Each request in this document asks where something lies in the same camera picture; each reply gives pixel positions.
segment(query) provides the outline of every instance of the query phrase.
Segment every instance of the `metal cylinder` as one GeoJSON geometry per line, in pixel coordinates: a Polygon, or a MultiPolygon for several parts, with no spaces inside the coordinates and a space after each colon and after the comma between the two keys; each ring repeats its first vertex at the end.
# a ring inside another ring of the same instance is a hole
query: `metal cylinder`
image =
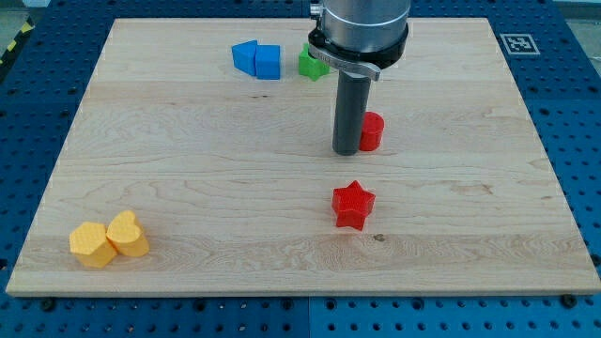
{"type": "Polygon", "coordinates": [[[338,73],[338,94],[332,147],[339,155],[353,155],[359,149],[361,130],[371,80],[364,76],[338,73]]]}
{"type": "Polygon", "coordinates": [[[410,0],[323,0],[325,37],[344,49],[372,53],[401,39],[410,0]]]}

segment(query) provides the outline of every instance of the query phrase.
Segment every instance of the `red cylinder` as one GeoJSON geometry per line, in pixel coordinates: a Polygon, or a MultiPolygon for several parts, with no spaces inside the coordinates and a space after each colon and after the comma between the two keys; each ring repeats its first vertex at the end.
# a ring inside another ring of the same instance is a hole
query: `red cylinder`
{"type": "Polygon", "coordinates": [[[379,147],[384,132],[384,119],[374,112],[366,112],[361,130],[359,150],[372,151],[379,147]]]}

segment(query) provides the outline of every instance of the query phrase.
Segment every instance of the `blue perforated panel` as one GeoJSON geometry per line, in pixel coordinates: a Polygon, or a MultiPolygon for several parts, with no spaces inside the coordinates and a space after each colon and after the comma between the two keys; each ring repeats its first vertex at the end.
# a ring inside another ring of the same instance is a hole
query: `blue perforated panel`
{"type": "MultiPolygon", "coordinates": [[[[25,238],[114,18],[307,17],[308,0],[53,1],[0,84],[0,288],[25,238]]],[[[601,259],[601,80],[547,0],[418,0],[415,17],[487,17],[560,179],[601,259]],[[501,34],[532,37],[510,54],[501,34]]],[[[601,297],[15,300],[0,337],[601,336],[601,297]]]]}

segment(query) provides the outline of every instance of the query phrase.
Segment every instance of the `toy block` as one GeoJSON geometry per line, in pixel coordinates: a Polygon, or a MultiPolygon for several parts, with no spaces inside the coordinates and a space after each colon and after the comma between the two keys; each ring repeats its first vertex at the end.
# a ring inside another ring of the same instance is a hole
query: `toy block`
{"type": "Polygon", "coordinates": [[[364,190],[358,181],[353,181],[346,188],[334,189],[331,208],[337,216],[336,226],[351,226],[362,231],[375,200],[376,196],[364,190]]]}
{"type": "Polygon", "coordinates": [[[131,210],[120,212],[109,224],[106,237],[120,254],[140,257],[148,254],[150,247],[144,236],[144,228],[131,210]]]}
{"type": "Polygon", "coordinates": [[[254,55],[256,53],[256,40],[244,42],[232,46],[232,56],[234,57],[234,67],[244,71],[245,73],[255,76],[254,55]]]}
{"type": "Polygon", "coordinates": [[[379,147],[384,132],[384,119],[374,112],[366,112],[363,118],[359,150],[372,151],[379,147]]]}
{"type": "Polygon", "coordinates": [[[254,56],[254,67],[256,78],[260,80],[280,79],[280,46],[259,45],[256,46],[254,56]]]}
{"type": "Polygon", "coordinates": [[[322,75],[330,73],[330,66],[309,55],[309,44],[305,43],[299,54],[299,74],[317,81],[322,75]]]}
{"type": "Polygon", "coordinates": [[[84,222],[69,234],[70,251],[85,266],[103,268],[116,256],[116,250],[106,239],[106,226],[84,222]]]}

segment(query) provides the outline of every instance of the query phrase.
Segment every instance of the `yellow heart block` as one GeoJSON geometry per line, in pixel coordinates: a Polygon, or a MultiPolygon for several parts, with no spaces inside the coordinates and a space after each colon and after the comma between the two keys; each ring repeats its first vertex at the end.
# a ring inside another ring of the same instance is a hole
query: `yellow heart block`
{"type": "Polygon", "coordinates": [[[140,257],[148,254],[150,246],[144,236],[144,228],[131,210],[120,212],[109,224],[106,237],[120,254],[140,257]]]}
{"type": "Polygon", "coordinates": [[[69,234],[70,251],[85,266],[104,268],[116,256],[116,250],[106,239],[106,226],[84,222],[69,234]]]}

